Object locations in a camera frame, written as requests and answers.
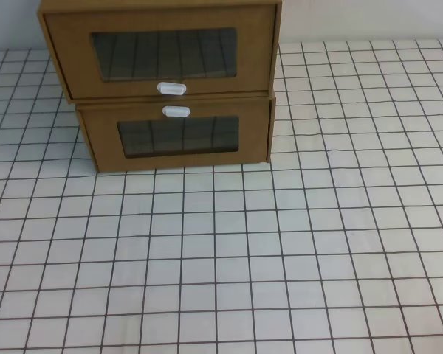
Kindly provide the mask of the brown shoebox drawer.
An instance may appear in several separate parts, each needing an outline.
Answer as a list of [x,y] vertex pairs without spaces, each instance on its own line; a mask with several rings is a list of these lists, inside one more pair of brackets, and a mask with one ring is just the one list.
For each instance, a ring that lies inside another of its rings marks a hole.
[[279,1],[43,1],[41,28],[73,103],[269,91]]

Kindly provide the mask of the lower brown shoebox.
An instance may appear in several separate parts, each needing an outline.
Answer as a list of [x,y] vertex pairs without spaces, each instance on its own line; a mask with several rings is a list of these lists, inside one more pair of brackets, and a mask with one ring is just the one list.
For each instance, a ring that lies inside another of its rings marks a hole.
[[[167,105],[189,107],[190,116],[167,117]],[[79,104],[76,110],[100,172],[269,160],[274,97]]]

